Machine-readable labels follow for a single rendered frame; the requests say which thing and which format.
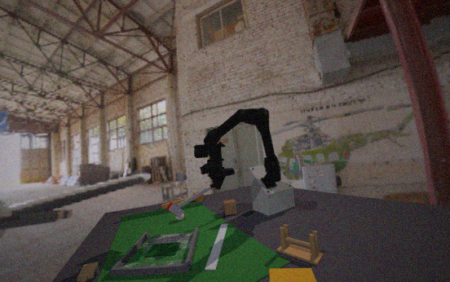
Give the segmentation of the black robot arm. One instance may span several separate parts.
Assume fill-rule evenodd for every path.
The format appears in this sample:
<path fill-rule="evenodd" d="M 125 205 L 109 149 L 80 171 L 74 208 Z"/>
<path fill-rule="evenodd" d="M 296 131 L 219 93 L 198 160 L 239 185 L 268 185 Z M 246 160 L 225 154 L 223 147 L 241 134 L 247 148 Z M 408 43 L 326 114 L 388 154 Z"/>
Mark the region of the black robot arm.
<path fill-rule="evenodd" d="M 274 153 L 271 135 L 269 130 L 269 112 L 265 108 L 238 109 L 235 114 L 228 118 L 220 127 L 208 132 L 204 138 L 204 144 L 194 146 L 195 158 L 219 157 L 222 156 L 221 147 L 225 147 L 222 142 L 217 142 L 233 127 L 240 122 L 256 125 L 261 133 L 263 145 L 266 152 L 264 168 L 266 175 L 261 178 L 266 188 L 276 187 L 276 182 L 280 181 L 280 163 Z M 202 174 L 209 174 L 218 166 L 214 159 L 204 164 L 200 170 Z"/>

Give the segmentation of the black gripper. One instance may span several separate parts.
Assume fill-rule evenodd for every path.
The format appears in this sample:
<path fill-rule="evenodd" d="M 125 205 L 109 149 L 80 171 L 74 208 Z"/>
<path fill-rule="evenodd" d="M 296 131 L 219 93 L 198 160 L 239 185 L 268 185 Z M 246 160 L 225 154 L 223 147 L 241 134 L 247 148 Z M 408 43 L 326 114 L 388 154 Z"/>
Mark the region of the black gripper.
<path fill-rule="evenodd" d="M 213 183 L 217 182 L 217 186 L 215 186 L 215 188 L 219 190 L 223 184 L 225 177 L 229 175 L 234 175 L 235 170 L 229 168 L 224 169 L 222 164 L 223 159 L 221 156 L 210 157 L 210 161 L 212 161 L 212 159 L 214 159 L 214 161 L 216 162 L 218 169 L 217 170 L 213 169 L 207 176 L 212 179 Z"/>

